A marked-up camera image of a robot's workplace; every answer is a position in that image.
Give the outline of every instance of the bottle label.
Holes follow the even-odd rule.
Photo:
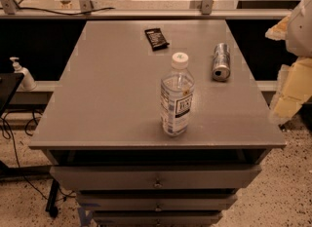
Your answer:
[[[179,95],[170,95],[162,85],[161,118],[166,132],[177,135],[186,129],[192,97],[193,91],[190,90],[180,92]]]

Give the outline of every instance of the floor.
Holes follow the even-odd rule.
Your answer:
[[[117,5],[125,6],[123,1],[116,1],[119,3]],[[59,6],[58,0],[25,0],[22,5],[40,7],[48,3],[51,7],[49,9],[57,9]],[[137,2],[132,3],[132,9],[135,9]],[[187,6],[185,1],[174,0],[170,6],[159,1],[157,4],[167,9]],[[71,7],[77,6],[78,2],[74,0]],[[49,161],[40,151],[30,150],[27,146],[31,141],[28,134],[32,133],[35,124],[32,121],[28,125],[28,134],[24,126],[31,119],[31,113],[12,113],[7,117],[13,127],[20,165],[47,165]],[[261,174],[248,188],[239,190],[239,200],[223,213],[214,227],[312,226],[312,132],[303,124],[301,115],[297,114],[285,124],[283,135],[287,147],[283,150],[275,149],[265,158]],[[9,167],[16,167],[13,140],[6,139],[5,136],[8,137],[8,134],[0,136],[0,160]],[[30,181],[48,197],[51,179]],[[61,191],[64,194],[70,193],[63,188]],[[52,218],[45,212],[45,197],[22,179],[1,180],[0,226],[81,226],[79,206],[74,198],[64,198],[58,193],[58,217]]]

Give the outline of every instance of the drawer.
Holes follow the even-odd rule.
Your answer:
[[[66,189],[138,190],[244,188],[260,165],[52,167],[51,175]]]
[[[78,204],[85,210],[223,210],[237,200],[236,195],[153,192],[78,194]]]
[[[104,212],[96,211],[93,219],[97,224],[104,226],[129,226],[134,224],[144,227],[162,227],[174,224],[176,226],[199,225],[210,226],[221,219],[220,212],[209,211],[174,211],[174,212]]]

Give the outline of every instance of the table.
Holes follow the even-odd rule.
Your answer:
[[[152,52],[144,30],[170,46]],[[214,48],[231,49],[231,77],[212,79]],[[164,134],[160,78],[189,55],[195,93],[188,130]],[[285,147],[225,20],[88,21],[29,145],[102,225],[211,224]]]

